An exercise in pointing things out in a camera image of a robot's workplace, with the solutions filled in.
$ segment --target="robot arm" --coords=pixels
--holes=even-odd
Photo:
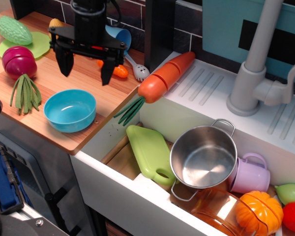
[[[104,61],[101,70],[103,85],[107,85],[115,66],[123,64],[127,45],[106,30],[106,0],[71,0],[75,26],[49,28],[50,47],[56,53],[61,73],[68,76],[73,67],[73,54]]]

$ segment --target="faucet handle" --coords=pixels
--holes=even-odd
[[[288,104],[293,98],[293,88],[295,80],[295,65],[289,71],[287,76],[287,84],[284,85],[279,81],[274,81],[269,88],[269,91],[265,97],[265,104],[268,106],[276,106],[281,103]]]

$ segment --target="toy bitter melon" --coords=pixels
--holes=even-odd
[[[29,45],[33,41],[29,28],[8,16],[0,17],[0,35],[18,45]]]

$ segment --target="green plate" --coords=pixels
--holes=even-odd
[[[44,55],[50,49],[50,38],[48,35],[43,34],[41,32],[31,32],[33,36],[33,42],[29,45],[21,45],[22,47],[26,47],[30,49],[33,53],[35,59]],[[0,57],[2,58],[4,52],[14,46],[20,46],[19,44],[12,43],[9,40],[4,40],[0,44]]]

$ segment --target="gray faucet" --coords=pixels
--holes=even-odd
[[[283,0],[265,0],[254,39],[246,61],[241,64],[227,107],[236,115],[251,116],[259,109],[259,101],[275,106],[290,103],[293,97],[295,65],[289,71],[286,85],[265,78],[266,58]]]

